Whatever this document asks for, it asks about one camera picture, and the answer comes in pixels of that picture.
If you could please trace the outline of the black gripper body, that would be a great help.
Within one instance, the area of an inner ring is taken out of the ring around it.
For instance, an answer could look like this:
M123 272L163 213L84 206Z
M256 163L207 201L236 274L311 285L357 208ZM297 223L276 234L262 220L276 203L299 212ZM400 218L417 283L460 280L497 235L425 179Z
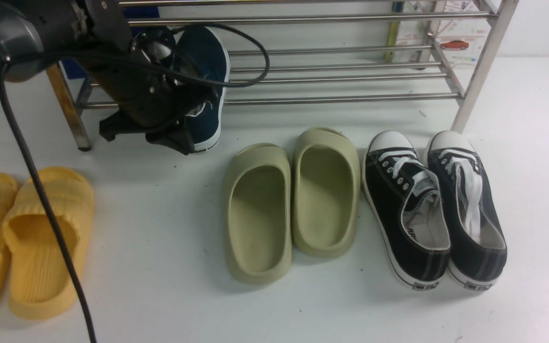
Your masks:
M141 50L121 53L98 46L91 52L104 58L78 57L78 64L118 105L116 113L100 121L103 139L113 141L118 135L143 134L153 145L184 155L195 151L186 115L214 100L214 87L176 85L162 72L151 71L152 63Z

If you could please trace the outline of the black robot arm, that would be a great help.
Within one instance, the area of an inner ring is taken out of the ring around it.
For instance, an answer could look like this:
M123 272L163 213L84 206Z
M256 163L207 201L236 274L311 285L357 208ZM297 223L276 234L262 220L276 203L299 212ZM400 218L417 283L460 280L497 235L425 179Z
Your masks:
M100 121L106 141L144 134L148 143L185 155L218 143L225 90L171 75L229 80L229 55L212 29L192 27L175 40L166 27L134 33L115 0L0 0L6 81L30 80L65 58L118 105Z

